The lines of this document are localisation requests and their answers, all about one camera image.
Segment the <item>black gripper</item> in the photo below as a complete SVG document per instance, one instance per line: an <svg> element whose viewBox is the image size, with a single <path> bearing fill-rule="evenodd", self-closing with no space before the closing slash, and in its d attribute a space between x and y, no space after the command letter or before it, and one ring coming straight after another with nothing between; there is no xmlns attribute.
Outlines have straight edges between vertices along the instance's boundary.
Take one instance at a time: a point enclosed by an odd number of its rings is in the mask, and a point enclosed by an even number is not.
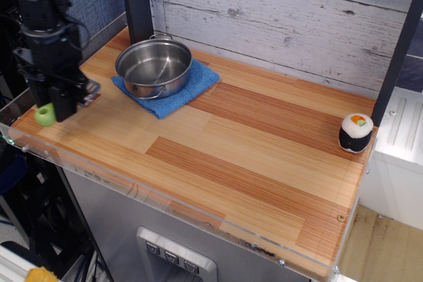
<svg viewBox="0 0 423 282"><path fill-rule="evenodd" d="M90 104L100 84L79 69L82 47L76 24L57 24L47 30L21 26L26 48L13 51L37 107L53 103L57 122L77 112L77 105Z"/></svg>

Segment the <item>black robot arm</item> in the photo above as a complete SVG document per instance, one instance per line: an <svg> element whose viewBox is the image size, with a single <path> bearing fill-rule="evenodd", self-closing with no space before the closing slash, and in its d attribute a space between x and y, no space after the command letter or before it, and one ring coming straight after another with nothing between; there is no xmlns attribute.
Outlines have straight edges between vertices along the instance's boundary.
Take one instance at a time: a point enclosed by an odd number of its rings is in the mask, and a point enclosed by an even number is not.
<svg viewBox="0 0 423 282"><path fill-rule="evenodd" d="M34 118L49 127L71 117L78 106L89 105L100 89L79 68L83 23L68 15L70 0L13 1L26 44L13 53L38 107Z"/></svg>

